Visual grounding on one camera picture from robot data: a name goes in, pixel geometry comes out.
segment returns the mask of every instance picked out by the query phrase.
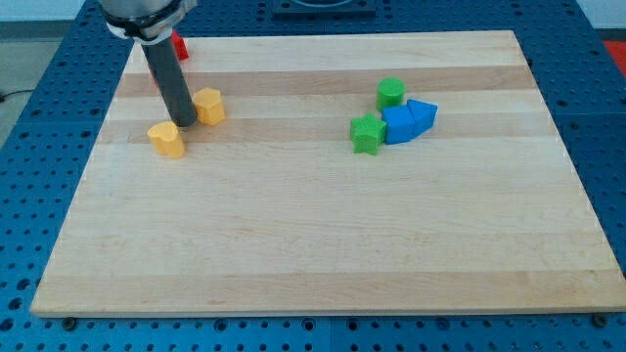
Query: toy block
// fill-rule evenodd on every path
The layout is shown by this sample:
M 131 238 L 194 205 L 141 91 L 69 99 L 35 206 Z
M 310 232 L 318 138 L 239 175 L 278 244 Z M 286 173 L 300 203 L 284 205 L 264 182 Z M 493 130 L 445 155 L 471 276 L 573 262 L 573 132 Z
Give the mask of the toy block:
M 379 145 L 384 142 L 385 130 L 386 122 L 380 121 L 371 113 L 353 118 L 350 121 L 350 139 L 354 144 L 354 152 L 378 154 Z
M 178 61 L 189 59 L 189 53 L 187 52 L 187 46 L 185 45 L 185 39 L 183 39 L 176 30 L 172 29 L 172 43 L 174 43 L 174 49 L 176 50 L 176 56 Z
M 407 106 L 415 121 L 413 138 L 416 138 L 434 125 L 434 119 L 437 115 L 437 105 L 410 99 L 407 102 Z
M 387 123 L 385 143 L 398 144 L 410 142 L 413 139 L 415 121 L 407 106 L 383 109 L 382 120 Z
M 158 154 L 169 155 L 174 158 L 185 154 L 185 143 L 180 131 L 174 122 L 166 121 L 154 125 L 148 130 L 148 137 Z
M 385 108 L 396 107 L 402 104 L 406 86 L 395 77 L 387 77 L 379 83 L 376 97 L 376 108 L 382 111 Z
M 194 94 L 194 106 L 203 124 L 214 126 L 226 119 L 222 94 L 216 89 L 204 88 Z

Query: blue pegboard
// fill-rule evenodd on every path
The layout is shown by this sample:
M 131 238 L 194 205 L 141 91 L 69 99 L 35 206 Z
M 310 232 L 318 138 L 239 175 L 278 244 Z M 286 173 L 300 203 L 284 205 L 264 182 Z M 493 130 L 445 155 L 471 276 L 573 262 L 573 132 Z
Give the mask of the blue pegboard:
M 626 82 L 574 0 L 378 0 L 375 16 L 273 19 L 201 1 L 184 36 L 512 29 L 607 237 L 626 266 Z M 0 351 L 626 350 L 626 315 L 42 320 L 28 306 L 132 43 L 87 0 L 0 152 Z

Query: red block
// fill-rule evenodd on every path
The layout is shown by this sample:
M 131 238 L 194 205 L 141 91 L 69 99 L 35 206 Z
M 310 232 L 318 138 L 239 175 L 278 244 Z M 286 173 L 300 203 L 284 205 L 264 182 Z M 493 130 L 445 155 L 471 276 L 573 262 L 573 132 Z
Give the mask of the red block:
M 178 61 L 189 59 L 189 53 L 187 52 L 187 47 L 185 46 L 185 39 L 178 35 L 175 29 L 172 30 L 172 42 L 174 43 L 174 49 L 176 49 Z
M 622 74 L 626 76 L 626 42 L 605 41 L 604 45 L 608 49 L 615 63 L 621 69 Z

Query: blue block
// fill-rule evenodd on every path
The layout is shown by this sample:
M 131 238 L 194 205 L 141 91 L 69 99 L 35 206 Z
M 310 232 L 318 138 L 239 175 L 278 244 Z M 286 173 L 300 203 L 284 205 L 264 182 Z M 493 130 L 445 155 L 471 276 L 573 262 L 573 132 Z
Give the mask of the blue block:
M 398 144 L 413 139 L 415 121 L 407 106 L 392 107 L 382 110 L 382 120 L 387 123 L 384 142 Z
M 434 125 L 434 117 L 437 115 L 437 106 L 413 99 L 407 102 L 407 106 L 415 121 L 413 138 L 416 138 Z

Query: wood grain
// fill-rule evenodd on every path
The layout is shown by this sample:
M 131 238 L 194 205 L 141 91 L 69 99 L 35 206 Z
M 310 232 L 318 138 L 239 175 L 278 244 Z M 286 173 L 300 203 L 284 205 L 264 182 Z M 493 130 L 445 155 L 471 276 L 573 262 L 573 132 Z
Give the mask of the wood grain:
M 199 38 L 192 90 L 228 119 L 153 152 L 167 119 L 133 50 L 34 302 L 44 317 L 615 311 L 626 282 L 509 31 Z M 385 75 L 435 127 L 353 154 Z

